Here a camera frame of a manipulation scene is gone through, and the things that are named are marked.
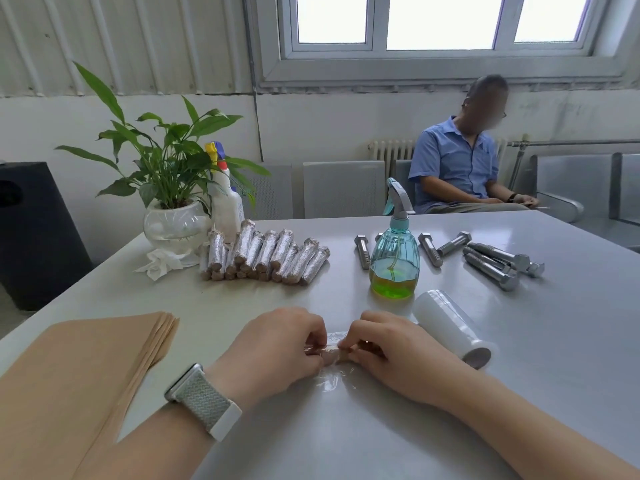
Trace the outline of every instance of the short-sleeved shirt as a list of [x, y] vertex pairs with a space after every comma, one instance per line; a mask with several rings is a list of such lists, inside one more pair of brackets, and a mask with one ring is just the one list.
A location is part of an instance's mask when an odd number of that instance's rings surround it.
[[438, 177], [478, 198], [487, 198], [484, 186], [498, 179], [498, 155], [492, 138], [480, 133], [472, 148], [453, 118], [425, 129], [416, 141], [409, 180], [415, 184], [414, 210], [418, 214], [447, 204], [423, 192], [420, 177]]

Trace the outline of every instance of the bolt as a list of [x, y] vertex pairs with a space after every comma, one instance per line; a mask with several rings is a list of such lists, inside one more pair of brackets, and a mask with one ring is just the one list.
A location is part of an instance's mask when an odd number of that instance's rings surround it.
[[544, 263], [538, 264], [537, 262], [530, 263], [529, 267], [525, 271], [525, 273], [532, 278], [539, 278], [540, 276], [542, 276], [542, 273], [544, 272], [545, 272], [545, 264]]
[[511, 254], [507, 251], [503, 251], [488, 244], [481, 244], [479, 242], [469, 242], [468, 246], [478, 251], [480, 254], [498, 259], [498, 261], [505, 261], [511, 265], [514, 271], [526, 271], [531, 265], [531, 259], [525, 254]]
[[455, 239], [450, 240], [448, 243], [443, 244], [438, 248], [438, 254], [440, 257], [444, 258], [444, 256], [451, 254], [453, 251], [457, 251], [466, 246], [469, 241], [471, 241], [470, 232], [459, 232]]
[[371, 265], [371, 257], [369, 256], [369, 250], [367, 249], [367, 244], [369, 240], [367, 236], [364, 234], [358, 234], [354, 239], [356, 243], [356, 249], [358, 250], [358, 256], [360, 256], [360, 265], [363, 269], [369, 269]]
[[469, 246], [466, 246], [464, 248], [462, 248], [462, 254], [464, 254], [465, 256], [467, 254], [471, 254], [475, 257], [477, 257], [478, 259], [480, 259], [481, 261], [493, 266], [494, 268], [500, 270], [503, 273], [508, 273], [511, 270], [511, 265], [504, 263], [502, 261], [498, 261], [496, 259], [490, 258], [489, 256], [485, 256], [482, 253], [479, 253], [476, 250], [471, 249]]
[[485, 263], [482, 259], [477, 258], [475, 255], [470, 253], [465, 254], [465, 259], [478, 271], [498, 282], [498, 286], [500, 286], [502, 290], [512, 291], [518, 286], [518, 274], [516, 272], [510, 271], [508, 273], [503, 273], [498, 268]]
[[442, 258], [440, 257], [436, 246], [433, 245], [431, 234], [428, 232], [421, 233], [420, 236], [418, 236], [418, 241], [420, 241], [424, 252], [427, 253], [427, 257], [429, 258], [429, 261], [431, 261], [431, 264], [436, 267], [442, 266]]

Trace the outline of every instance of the green liquid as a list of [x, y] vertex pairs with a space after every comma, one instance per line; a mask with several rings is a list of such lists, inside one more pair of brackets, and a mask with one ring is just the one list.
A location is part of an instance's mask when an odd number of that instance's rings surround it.
[[408, 261], [379, 259], [369, 270], [371, 289], [385, 298], [407, 298], [418, 284], [419, 270]]

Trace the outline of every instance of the stack of paper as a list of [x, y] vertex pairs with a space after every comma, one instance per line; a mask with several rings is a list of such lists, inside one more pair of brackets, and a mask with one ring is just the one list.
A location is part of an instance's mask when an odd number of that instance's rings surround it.
[[0, 378], [0, 478], [70, 480], [103, 455], [178, 322], [156, 312], [46, 329]]

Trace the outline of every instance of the wristwatch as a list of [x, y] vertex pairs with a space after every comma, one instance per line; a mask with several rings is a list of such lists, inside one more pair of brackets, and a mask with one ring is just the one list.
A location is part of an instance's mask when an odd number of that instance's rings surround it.
[[187, 407], [216, 441], [222, 441], [242, 416], [236, 403], [220, 394], [195, 363], [164, 393], [170, 403]]

